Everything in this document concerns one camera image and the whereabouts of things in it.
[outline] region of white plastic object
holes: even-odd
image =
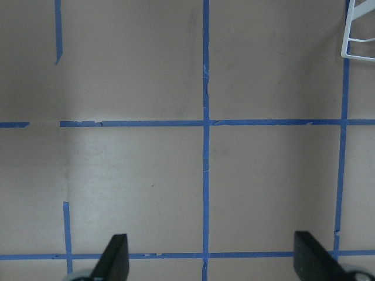
[[[342,43],[341,49],[341,56],[348,58],[348,59],[357,59],[357,60],[367,60],[367,61],[375,61],[374,57],[362,57],[362,56],[354,56],[352,54],[347,53],[347,46],[349,41],[355,41],[360,43],[372,42],[375,41],[375,38],[370,39],[355,39],[350,37],[350,29],[352,27],[352,22],[357,18],[375,10],[375,0],[366,0],[363,3],[359,4],[358,6],[354,7],[356,0],[350,0],[349,8],[347,10],[346,16],[346,24],[345,24],[345,32],[344,32],[344,40]]]

